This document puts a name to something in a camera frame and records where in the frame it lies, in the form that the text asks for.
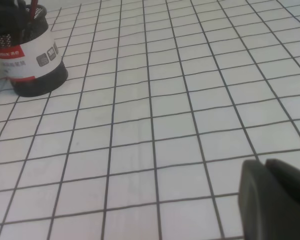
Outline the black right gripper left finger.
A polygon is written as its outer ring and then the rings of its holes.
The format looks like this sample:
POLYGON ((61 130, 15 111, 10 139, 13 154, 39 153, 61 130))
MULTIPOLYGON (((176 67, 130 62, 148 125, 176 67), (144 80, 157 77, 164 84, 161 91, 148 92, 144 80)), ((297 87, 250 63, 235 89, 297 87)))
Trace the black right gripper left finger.
POLYGON ((278 190, 274 177, 257 160, 242 165, 238 205, 246 240, 265 240, 266 224, 278 190))

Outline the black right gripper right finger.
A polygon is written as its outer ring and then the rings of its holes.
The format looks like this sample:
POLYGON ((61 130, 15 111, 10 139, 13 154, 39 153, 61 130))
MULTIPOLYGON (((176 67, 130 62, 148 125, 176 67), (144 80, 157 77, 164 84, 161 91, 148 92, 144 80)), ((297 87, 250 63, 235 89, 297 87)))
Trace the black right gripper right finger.
POLYGON ((278 159, 268 159, 265 166, 278 189, 264 238, 300 240, 300 169, 278 159))

